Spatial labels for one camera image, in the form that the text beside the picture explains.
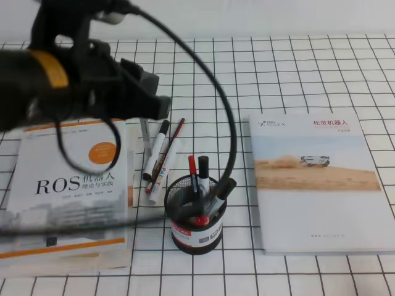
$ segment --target pen holder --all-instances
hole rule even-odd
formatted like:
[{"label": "pen holder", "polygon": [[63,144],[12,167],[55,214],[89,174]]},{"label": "pen holder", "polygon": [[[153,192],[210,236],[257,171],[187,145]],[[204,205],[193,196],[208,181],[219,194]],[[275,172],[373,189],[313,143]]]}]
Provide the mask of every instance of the pen holder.
[{"label": "pen holder", "polygon": [[[217,185],[215,179],[210,178],[210,190]],[[165,210],[168,212],[168,202],[172,199],[182,199],[186,205],[192,196],[190,176],[184,176],[171,184],[165,195]],[[227,209],[227,202],[218,210],[217,215],[206,226],[193,226],[190,223],[176,223],[171,218],[172,239],[174,244],[184,253],[202,255],[215,249],[222,238],[222,218]]]}]

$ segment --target white wall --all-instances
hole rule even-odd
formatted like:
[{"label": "white wall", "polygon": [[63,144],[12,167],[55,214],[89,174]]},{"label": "white wall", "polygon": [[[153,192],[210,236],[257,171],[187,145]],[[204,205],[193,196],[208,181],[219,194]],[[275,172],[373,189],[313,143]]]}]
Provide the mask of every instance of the white wall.
[{"label": "white wall", "polygon": [[[393,0],[136,0],[179,35],[262,36],[395,33]],[[0,0],[0,39],[27,39],[38,4]],[[92,36],[151,39],[161,34],[139,17],[93,24]]]}]

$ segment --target label on pen holder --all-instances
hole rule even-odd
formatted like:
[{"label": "label on pen holder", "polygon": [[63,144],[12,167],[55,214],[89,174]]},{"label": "label on pen holder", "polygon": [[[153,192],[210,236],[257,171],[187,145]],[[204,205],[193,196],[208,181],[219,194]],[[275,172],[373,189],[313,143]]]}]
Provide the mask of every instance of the label on pen holder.
[{"label": "label on pen holder", "polygon": [[222,217],[211,227],[203,231],[190,231],[179,227],[172,221],[172,234],[175,239],[189,248],[205,247],[215,241],[221,234]]}]

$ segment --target table surface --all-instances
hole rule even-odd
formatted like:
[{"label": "table surface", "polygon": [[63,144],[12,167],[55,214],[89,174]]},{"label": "table surface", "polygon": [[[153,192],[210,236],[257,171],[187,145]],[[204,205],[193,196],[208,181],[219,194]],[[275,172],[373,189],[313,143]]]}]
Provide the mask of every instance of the table surface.
[{"label": "table surface", "polygon": [[[395,294],[395,255],[265,256],[247,118],[251,113],[356,112],[395,205],[395,35],[284,36],[189,39],[223,84],[238,130],[223,240],[211,253],[190,256],[175,247],[168,221],[134,232],[131,268],[0,281],[0,296],[381,296]],[[208,155],[211,177],[226,165],[229,132],[223,105],[201,70],[171,40],[110,41],[113,56],[135,60],[160,76],[159,94],[173,97],[170,134],[186,118],[182,151],[168,184],[188,174],[188,155]],[[28,43],[4,44],[4,49]],[[138,120],[129,120],[138,124]],[[150,123],[151,136],[159,129]],[[0,133],[1,208],[17,161],[19,131]],[[141,190],[144,163],[139,139],[137,218],[163,213]]]}]

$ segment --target sand dune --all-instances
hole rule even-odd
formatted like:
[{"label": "sand dune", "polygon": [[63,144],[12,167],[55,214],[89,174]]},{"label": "sand dune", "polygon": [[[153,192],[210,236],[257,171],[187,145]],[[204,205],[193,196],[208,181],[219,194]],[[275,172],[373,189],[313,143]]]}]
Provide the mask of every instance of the sand dune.
[{"label": "sand dune", "polygon": [[299,159],[285,156],[255,162],[258,189],[282,190],[381,190],[374,171],[339,167],[305,167]]}]

